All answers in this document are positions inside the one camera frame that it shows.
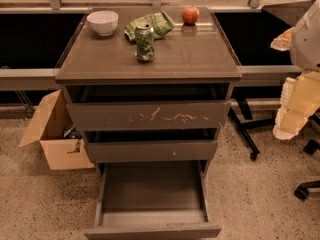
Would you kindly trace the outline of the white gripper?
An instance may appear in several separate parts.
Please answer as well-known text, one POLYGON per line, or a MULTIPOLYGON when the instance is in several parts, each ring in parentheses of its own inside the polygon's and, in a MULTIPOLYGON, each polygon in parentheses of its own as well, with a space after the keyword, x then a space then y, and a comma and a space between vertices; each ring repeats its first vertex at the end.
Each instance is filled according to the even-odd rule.
POLYGON ((290 49, 291 62, 303 70, 296 79, 287 77, 282 87, 273 135, 290 140, 320 108, 320 0, 316 0, 297 22, 278 37, 270 47, 278 51, 290 49))

